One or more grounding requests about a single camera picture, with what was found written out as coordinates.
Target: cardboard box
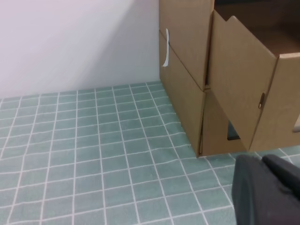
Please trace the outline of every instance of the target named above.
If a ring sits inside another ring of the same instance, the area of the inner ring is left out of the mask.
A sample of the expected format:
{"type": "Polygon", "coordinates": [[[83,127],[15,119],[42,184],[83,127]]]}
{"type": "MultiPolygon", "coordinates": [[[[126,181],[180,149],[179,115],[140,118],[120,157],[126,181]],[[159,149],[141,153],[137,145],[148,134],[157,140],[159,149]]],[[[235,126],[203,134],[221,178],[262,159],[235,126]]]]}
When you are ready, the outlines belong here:
{"type": "Polygon", "coordinates": [[[201,90],[204,90],[214,0],[159,0],[159,29],[201,90]]]}
{"type": "Polygon", "coordinates": [[[228,119],[210,90],[202,92],[159,33],[160,79],[197,156],[244,151],[241,141],[228,140],[228,119]]]}
{"type": "Polygon", "coordinates": [[[209,84],[248,151],[300,144],[300,2],[216,6],[209,84]]]}

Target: open cardboard drawer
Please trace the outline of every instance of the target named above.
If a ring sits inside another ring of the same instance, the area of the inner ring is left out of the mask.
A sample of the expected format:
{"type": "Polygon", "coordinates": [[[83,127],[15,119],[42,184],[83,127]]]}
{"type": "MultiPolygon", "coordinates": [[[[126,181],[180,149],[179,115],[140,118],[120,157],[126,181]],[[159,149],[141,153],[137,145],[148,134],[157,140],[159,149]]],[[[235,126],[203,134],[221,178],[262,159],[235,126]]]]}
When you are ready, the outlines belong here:
{"type": "Polygon", "coordinates": [[[209,85],[249,151],[300,144],[300,1],[215,6],[209,85]]]}

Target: green tiled mat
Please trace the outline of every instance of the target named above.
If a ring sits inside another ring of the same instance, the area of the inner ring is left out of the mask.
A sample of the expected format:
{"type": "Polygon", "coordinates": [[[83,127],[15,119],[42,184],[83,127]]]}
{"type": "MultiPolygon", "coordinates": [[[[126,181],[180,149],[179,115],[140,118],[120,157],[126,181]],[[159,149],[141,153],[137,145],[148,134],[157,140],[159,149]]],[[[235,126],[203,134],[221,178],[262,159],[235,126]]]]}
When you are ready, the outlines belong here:
{"type": "Polygon", "coordinates": [[[0,225],[234,225],[237,155],[196,159],[161,82],[2,99],[0,225]]]}

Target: white paper tag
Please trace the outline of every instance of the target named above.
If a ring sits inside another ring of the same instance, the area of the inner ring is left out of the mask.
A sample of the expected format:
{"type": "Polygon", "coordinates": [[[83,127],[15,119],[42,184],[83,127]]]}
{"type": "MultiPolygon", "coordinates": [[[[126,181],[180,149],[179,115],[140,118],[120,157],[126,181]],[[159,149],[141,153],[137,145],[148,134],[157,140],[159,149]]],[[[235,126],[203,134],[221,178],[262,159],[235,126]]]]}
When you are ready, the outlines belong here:
{"type": "Polygon", "coordinates": [[[165,56],[165,63],[163,67],[167,67],[169,65],[169,30],[166,28],[165,32],[167,33],[167,55],[165,56]]]}

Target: white wall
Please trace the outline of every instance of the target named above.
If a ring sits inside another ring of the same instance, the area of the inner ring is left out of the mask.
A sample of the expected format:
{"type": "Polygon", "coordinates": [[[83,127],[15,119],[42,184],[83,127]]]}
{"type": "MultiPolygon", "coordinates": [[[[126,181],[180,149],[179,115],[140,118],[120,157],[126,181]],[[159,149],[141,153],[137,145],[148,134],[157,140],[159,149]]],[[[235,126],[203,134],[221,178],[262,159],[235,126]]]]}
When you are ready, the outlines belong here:
{"type": "Polygon", "coordinates": [[[1,0],[0,98],[158,80],[158,0],[1,0]]]}

